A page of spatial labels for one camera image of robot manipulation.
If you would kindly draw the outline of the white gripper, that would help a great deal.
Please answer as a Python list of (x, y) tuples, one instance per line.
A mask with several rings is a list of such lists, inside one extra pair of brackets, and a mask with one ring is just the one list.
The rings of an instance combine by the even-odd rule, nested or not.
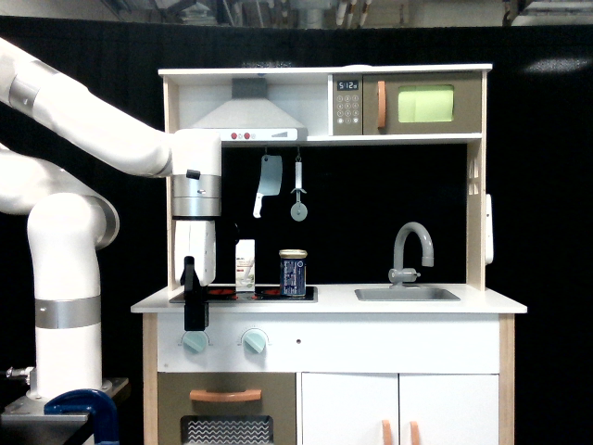
[(216, 276), (215, 222), (182, 220), (175, 223), (174, 278), (183, 286), (184, 330), (208, 327), (207, 288)]

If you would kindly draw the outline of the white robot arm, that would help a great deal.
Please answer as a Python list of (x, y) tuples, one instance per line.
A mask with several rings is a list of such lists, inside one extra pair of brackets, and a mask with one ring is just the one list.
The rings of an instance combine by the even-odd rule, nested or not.
[[(107, 165), (169, 177), (175, 279), (190, 294), (216, 274), (221, 138), (208, 129), (156, 130), (10, 42), (1, 44), (1, 100)], [(120, 229), (115, 208), (43, 159), (1, 151), (1, 210), (27, 219), (35, 298), (36, 387), (50, 400), (102, 386), (96, 253)]]

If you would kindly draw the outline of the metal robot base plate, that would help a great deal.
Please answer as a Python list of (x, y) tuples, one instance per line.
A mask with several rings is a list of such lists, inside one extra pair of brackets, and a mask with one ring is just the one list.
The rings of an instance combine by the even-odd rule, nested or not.
[(52, 400), (37, 393), (31, 372), (27, 393), (1, 409), (3, 444), (119, 444), (118, 407), (128, 399), (127, 378), (103, 381), (99, 389), (78, 389)]

